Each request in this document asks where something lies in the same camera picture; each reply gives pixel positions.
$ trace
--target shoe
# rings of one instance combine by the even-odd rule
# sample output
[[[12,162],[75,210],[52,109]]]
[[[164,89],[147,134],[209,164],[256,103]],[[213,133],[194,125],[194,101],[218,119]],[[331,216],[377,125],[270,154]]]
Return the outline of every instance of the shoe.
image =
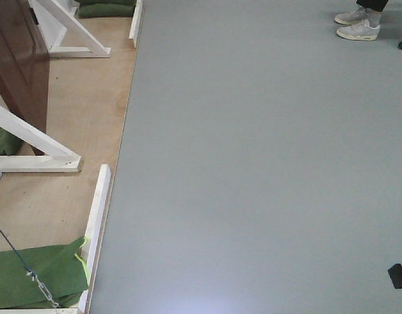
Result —
[[[368,14],[365,12],[365,8],[360,7],[358,10],[349,13],[340,13],[334,17],[334,20],[342,25],[353,25],[365,20]]]
[[[358,24],[340,27],[337,34],[351,41],[374,41],[378,37],[379,30],[380,25],[373,28],[370,26],[369,20],[363,20]]]

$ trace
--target green bag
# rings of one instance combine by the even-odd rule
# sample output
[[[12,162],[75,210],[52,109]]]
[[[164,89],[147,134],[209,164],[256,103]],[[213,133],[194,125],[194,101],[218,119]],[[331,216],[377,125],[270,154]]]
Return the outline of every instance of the green bag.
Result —
[[[113,5],[135,5],[137,0],[76,0],[82,5],[95,5],[98,3]]]
[[[96,4],[80,5],[78,16],[81,18],[106,18],[109,16],[133,16],[134,5]]]
[[[16,155],[22,143],[21,139],[0,128],[0,156]]]
[[[86,241],[19,250],[61,307],[76,304],[88,289],[86,263],[76,253]],[[0,309],[7,308],[52,308],[14,251],[0,252]]]

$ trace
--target wire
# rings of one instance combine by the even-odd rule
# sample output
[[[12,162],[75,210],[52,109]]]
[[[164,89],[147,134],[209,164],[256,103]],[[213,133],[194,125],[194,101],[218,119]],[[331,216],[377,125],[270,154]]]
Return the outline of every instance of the wire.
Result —
[[[46,287],[46,285],[40,281],[38,279],[38,276],[36,273],[33,272],[33,270],[28,266],[27,262],[24,260],[24,258],[21,256],[21,254],[18,252],[18,250],[15,249],[15,247],[13,246],[13,244],[9,241],[9,239],[7,238],[7,236],[5,235],[5,233],[2,231],[2,229],[0,228],[0,234],[5,238],[6,242],[10,245],[10,247],[12,248],[12,250],[16,253],[16,255],[18,256],[18,258],[20,259],[20,261],[22,262],[22,264],[24,265],[24,268],[27,271],[27,275],[31,276],[32,281],[36,281],[38,284],[38,288],[39,290],[41,290],[42,294],[45,296],[45,298],[51,302],[52,307],[54,309],[56,309],[56,313],[57,313],[57,307],[59,307],[59,304],[57,302],[54,301],[51,292],[48,290],[48,288]]]

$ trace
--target wooden floor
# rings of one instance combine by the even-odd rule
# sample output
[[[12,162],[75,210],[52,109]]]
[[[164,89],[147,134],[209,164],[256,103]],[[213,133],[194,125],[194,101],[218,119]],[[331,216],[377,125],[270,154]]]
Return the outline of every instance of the wooden floor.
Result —
[[[101,164],[115,173],[136,55],[128,39],[131,18],[81,22],[112,47],[112,57],[51,60],[47,130],[83,157],[82,171],[3,175],[0,227],[19,249],[83,236]],[[64,45],[81,43],[67,34]],[[20,154],[31,154],[30,147]],[[0,251],[8,249],[0,235]]]

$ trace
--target gray floor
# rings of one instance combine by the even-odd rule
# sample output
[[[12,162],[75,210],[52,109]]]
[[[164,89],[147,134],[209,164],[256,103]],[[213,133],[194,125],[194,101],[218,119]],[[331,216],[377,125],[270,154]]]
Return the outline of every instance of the gray floor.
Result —
[[[402,314],[402,0],[145,0],[92,314]]]

